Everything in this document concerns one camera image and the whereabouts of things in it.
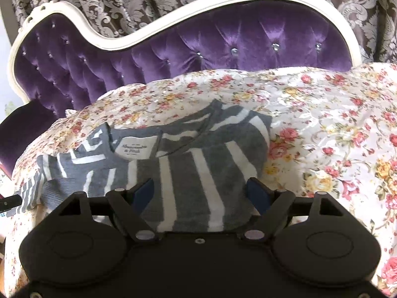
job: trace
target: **purple tufted headboard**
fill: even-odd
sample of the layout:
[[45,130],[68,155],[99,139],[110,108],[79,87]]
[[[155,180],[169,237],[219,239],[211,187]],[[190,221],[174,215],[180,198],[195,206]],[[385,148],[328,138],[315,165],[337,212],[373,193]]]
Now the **purple tufted headboard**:
[[39,22],[15,58],[15,77],[31,100],[57,117],[106,91],[203,69],[352,66],[332,23],[311,8],[281,0],[231,4],[190,18],[121,51],[88,43],[62,14]]
[[11,49],[10,84],[27,104],[0,125],[0,161],[11,174],[23,149],[66,109],[122,85],[203,69],[347,71],[360,63],[352,29],[325,0],[197,0],[116,39],[95,33],[71,4],[47,3]]

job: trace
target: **black circular disc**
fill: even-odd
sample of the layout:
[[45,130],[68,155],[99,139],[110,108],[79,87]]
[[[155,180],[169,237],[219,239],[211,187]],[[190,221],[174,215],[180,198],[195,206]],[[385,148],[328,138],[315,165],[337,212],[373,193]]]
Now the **black circular disc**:
[[100,281],[126,251],[118,230],[75,215],[43,221],[24,239],[19,256],[29,280],[75,285]]
[[366,229],[332,216],[285,228],[272,251],[293,276],[325,287],[367,280],[380,259],[379,244]]

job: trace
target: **gray striped sweater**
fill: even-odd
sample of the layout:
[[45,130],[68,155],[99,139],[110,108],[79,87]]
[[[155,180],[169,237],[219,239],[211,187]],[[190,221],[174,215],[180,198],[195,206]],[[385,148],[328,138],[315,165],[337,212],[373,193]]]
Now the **gray striped sweater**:
[[253,206],[244,195],[269,145],[271,117],[214,100],[171,124],[111,129],[102,124],[78,149],[37,157],[39,171],[18,191],[20,207],[55,209],[75,191],[89,197],[154,180],[141,217],[158,232],[217,232],[245,224]]

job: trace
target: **purple cushion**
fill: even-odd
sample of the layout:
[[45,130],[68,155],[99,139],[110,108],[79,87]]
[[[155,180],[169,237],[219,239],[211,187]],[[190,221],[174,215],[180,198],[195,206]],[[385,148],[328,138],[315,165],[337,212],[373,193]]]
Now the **purple cushion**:
[[11,176],[17,159],[26,147],[56,120],[52,111],[38,100],[17,108],[0,124],[0,161]]
[[122,85],[191,71],[351,65],[343,37],[322,15],[294,2],[256,0],[199,14],[122,51],[94,47],[69,19],[52,14],[27,35],[14,70],[30,99],[63,117]]

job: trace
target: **crystal button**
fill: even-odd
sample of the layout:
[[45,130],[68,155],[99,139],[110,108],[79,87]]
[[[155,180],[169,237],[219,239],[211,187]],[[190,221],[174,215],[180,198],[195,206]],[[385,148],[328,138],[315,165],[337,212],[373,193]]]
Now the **crystal button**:
[[272,43],[271,46],[273,47],[274,51],[278,51],[280,49],[280,45],[278,43]]

